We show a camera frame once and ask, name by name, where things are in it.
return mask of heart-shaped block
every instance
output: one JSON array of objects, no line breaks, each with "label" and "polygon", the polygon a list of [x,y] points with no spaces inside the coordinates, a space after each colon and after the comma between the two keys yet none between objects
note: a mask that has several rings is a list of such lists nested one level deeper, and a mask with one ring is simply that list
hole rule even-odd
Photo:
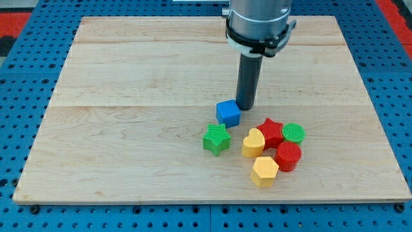
[{"label": "heart-shaped block", "polygon": [[243,139],[242,155],[244,157],[258,157],[265,147],[265,137],[256,128],[249,130],[249,135]]}]

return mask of black cylindrical tool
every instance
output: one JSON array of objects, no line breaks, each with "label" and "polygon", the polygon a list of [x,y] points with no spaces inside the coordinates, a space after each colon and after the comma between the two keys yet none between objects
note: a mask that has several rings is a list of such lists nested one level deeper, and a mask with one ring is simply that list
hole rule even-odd
[{"label": "black cylindrical tool", "polygon": [[240,55],[236,104],[238,104],[241,110],[250,110],[253,107],[262,58],[262,55],[257,58]]}]

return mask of yellow hexagon block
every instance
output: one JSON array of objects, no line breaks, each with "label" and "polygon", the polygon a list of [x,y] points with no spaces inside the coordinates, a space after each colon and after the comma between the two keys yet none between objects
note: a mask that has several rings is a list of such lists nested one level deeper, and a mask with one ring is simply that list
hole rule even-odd
[{"label": "yellow hexagon block", "polygon": [[252,168],[250,178],[260,188],[270,187],[275,180],[279,166],[272,157],[258,157]]},{"label": "yellow hexagon block", "polygon": [[263,153],[265,147],[265,137],[262,132],[256,128],[249,130],[248,137],[243,139],[242,155],[244,157],[258,157]]}]

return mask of metal cylinder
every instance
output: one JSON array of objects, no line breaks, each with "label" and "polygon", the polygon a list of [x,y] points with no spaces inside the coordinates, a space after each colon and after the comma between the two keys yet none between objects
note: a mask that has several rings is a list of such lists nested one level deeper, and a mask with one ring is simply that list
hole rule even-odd
[{"label": "metal cylinder", "polygon": [[231,0],[229,26],[248,39],[273,39],[286,26],[292,0]]},{"label": "metal cylinder", "polygon": [[240,55],[236,104],[241,110],[250,110],[253,107],[262,58],[263,56],[250,58]]}]

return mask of red star block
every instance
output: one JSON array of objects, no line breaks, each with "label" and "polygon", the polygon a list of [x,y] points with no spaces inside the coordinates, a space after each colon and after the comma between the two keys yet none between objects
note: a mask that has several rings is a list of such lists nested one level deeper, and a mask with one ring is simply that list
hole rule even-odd
[{"label": "red star block", "polygon": [[283,123],[272,121],[272,119],[266,118],[262,125],[257,126],[265,137],[264,150],[268,148],[277,148],[281,142],[283,142],[282,128]]}]

